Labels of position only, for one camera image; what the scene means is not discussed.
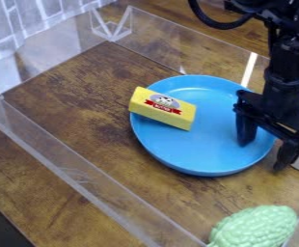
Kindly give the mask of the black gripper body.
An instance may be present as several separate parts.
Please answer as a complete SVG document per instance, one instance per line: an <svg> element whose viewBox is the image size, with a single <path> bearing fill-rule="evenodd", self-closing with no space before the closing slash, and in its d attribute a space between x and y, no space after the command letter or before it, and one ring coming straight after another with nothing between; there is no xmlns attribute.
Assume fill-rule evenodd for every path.
<svg viewBox="0 0 299 247"><path fill-rule="evenodd" d="M284 141L299 140L299 78L286 80L266 69L265 79L262 95L238 90L234 111L252 117L258 127Z"/></svg>

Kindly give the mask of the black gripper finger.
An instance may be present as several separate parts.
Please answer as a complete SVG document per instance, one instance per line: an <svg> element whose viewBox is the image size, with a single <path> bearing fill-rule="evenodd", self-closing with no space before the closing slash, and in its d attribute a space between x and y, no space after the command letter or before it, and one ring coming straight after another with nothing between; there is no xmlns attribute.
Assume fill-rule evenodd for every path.
<svg viewBox="0 0 299 247"><path fill-rule="evenodd" d="M240 145L245 147L254 141L257 137L257 130L258 130L257 121L252 117L238 114L237 129L238 129L238 142Z"/></svg>
<svg viewBox="0 0 299 247"><path fill-rule="evenodd" d="M298 158L299 158L299 140L290 139L284 142L280 148L278 159L274 165L274 170L281 171L289 165L294 164Z"/></svg>

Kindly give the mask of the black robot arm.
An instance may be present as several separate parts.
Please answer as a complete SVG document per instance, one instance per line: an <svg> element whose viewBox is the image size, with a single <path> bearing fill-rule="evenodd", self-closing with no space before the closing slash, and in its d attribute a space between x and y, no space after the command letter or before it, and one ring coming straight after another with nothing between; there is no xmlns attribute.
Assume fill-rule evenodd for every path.
<svg viewBox="0 0 299 247"><path fill-rule="evenodd" d="M250 144L260 128L282 140L276 170L299 158L299 0L232 0L269 28L270 65L261 94L238 91L238 140Z"/></svg>

